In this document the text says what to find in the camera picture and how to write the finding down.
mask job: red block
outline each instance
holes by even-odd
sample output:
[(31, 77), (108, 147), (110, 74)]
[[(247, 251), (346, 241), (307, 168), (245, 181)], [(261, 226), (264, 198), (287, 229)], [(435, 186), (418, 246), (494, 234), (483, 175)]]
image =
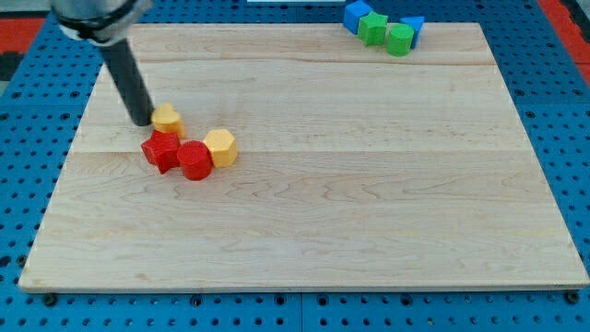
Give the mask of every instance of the red block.
[(165, 134), (154, 130), (141, 148), (144, 150), (147, 162), (158, 166), (159, 172), (163, 174), (171, 168), (180, 166), (176, 158), (176, 151), (180, 145), (181, 142), (176, 133)]
[(211, 153), (204, 143), (188, 141), (178, 148), (176, 155), (187, 179), (203, 180), (211, 173)]

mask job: green block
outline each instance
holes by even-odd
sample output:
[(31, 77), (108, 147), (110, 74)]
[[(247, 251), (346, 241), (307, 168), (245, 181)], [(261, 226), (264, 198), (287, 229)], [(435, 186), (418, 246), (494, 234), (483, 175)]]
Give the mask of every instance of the green block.
[(387, 15), (379, 15), (372, 11), (359, 20), (359, 38), (365, 46), (383, 45), (387, 30)]
[(409, 53), (414, 38), (414, 29), (408, 24), (395, 24), (389, 30), (387, 52), (393, 56), (404, 56)]

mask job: toy block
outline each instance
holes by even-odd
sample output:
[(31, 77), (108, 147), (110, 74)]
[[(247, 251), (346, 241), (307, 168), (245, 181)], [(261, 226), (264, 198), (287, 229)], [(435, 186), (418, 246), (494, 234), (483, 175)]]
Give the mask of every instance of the toy block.
[(420, 38), (420, 31), (422, 30), (422, 25), (424, 24), (424, 17), (413, 17), (413, 18), (401, 18), (399, 21), (408, 24), (408, 26), (412, 27), (414, 30), (414, 37), (412, 38), (412, 44), (410, 48), (413, 50), (418, 45), (418, 40)]
[(192, 181), (205, 179), (213, 168), (209, 149), (199, 141), (193, 140), (182, 144), (178, 148), (177, 158), (184, 177)]
[(408, 24), (395, 24), (389, 30), (387, 52), (393, 56), (404, 56), (409, 53), (414, 37), (414, 30)]
[(180, 164), (176, 158), (176, 150), (181, 145), (176, 133), (162, 133), (154, 130), (151, 137), (142, 143), (141, 149), (146, 155), (147, 162), (158, 166), (161, 174)]
[(359, 20), (359, 38), (365, 46), (383, 45), (387, 30), (387, 15), (379, 15), (372, 11)]
[(238, 157), (236, 138), (228, 129), (211, 130), (203, 139), (203, 143), (211, 151), (215, 167), (229, 167)]
[(170, 103), (163, 103), (151, 114), (154, 129), (162, 133), (177, 133), (178, 138), (184, 138), (184, 124), (181, 115), (174, 110)]
[(353, 34), (359, 31), (359, 19), (369, 15), (372, 12), (371, 6), (365, 4), (362, 0), (354, 2), (344, 7), (344, 21), (342, 24)]

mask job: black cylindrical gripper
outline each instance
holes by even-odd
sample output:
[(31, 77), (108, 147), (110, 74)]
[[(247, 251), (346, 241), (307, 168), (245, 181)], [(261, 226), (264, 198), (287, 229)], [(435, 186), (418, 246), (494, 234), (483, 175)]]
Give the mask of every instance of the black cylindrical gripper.
[(100, 53), (111, 72), (114, 84), (125, 103), (125, 107), (136, 125), (150, 125), (154, 104), (149, 97), (136, 59), (131, 52), (127, 39), (112, 46), (100, 47)]

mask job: red surface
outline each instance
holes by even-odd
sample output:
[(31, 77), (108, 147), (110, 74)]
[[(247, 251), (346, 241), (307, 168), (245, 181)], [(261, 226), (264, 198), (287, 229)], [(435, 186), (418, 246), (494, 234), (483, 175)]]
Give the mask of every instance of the red surface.
[(207, 146), (199, 141), (188, 141), (178, 149), (184, 177), (189, 180), (203, 180), (211, 173), (213, 161)]
[(0, 53), (26, 53), (44, 21), (45, 18), (0, 18)]
[(570, 11), (560, 3), (560, 0), (538, 0), (538, 3), (573, 61), (578, 65), (586, 84), (590, 85), (590, 44), (582, 37), (580, 27), (570, 19)]
[(181, 145), (176, 133), (164, 134), (154, 130), (151, 137), (145, 141), (141, 148), (146, 155), (147, 162), (158, 166), (160, 173), (165, 173), (169, 169), (180, 166), (176, 158), (176, 151)]

